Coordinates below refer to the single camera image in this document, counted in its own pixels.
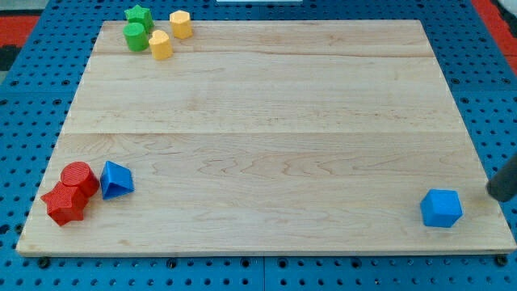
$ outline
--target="blue pegboard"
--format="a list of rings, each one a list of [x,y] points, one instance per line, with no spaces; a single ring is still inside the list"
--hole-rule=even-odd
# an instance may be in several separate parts
[[[465,0],[51,0],[0,87],[0,289],[515,289],[506,257],[26,259],[15,252],[104,20],[140,3],[155,19],[420,19],[489,177],[517,153],[517,80]],[[513,234],[517,200],[502,204]]]

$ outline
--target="wooden cutting board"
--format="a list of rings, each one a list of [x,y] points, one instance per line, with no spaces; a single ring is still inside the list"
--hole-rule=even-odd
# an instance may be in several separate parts
[[[170,33],[168,22],[157,27]],[[26,256],[435,255],[516,248],[419,21],[194,22],[174,56],[106,22],[18,243]],[[136,191],[59,227],[69,162]],[[429,188],[464,216],[425,227]]]

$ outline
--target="plastic block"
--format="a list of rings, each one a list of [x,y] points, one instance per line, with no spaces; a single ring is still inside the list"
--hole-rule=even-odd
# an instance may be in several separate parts
[[[43,195],[41,200],[47,204],[47,214],[59,225],[70,221],[81,221],[82,210],[88,199],[79,187],[68,187],[58,182],[54,189]]]
[[[191,15],[186,11],[176,11],[169,15],[170,29],[174,37],[184,40],[192,36]]]
[[[145,33],[149,33],[154,27],[151,10],[136,4],[133,8],[124,11],[129,23],[140,23],[144,26]]]
[[[144,26],[140,23],[130,23],[126,25],[123,29],[123,33],[129,50],[141,52],[149,46]]]
[[[103,173],[100,175],[100,185],[104,200],[135,191],[131,171],[111,161],[106,161],[104,165]]]
[[[92,197],[99,190],[99,181],[85,162],[72,162],[61,172],[61,182],[65,186],[79,187],[86,198]]]
[[[454,190],[429,190],[420,209],[425,226],[451,227],[463,215],[458,192]]]
[[[161,30],[153,32],[153,37],[149,40],[149,46],[154,59],[157,61],[165,60],[174,53],[169,36]]]

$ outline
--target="black cylinder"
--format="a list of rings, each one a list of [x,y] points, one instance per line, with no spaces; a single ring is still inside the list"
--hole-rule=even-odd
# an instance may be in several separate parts
[[[517,194],[517,154],[488,181],[486,191],[501,202],[509,201]]]

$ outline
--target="blue hexagon block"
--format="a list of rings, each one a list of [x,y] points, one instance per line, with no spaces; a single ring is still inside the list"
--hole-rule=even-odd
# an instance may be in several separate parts
[[[127,167],[106,161],[100,175],[100,187],[103,199],[108,200],[135,191],[132,184],[131,171]]]
[[[420,209],[425,226],[451,227],[463,215],[458,192],[454,190],[429,190]]]

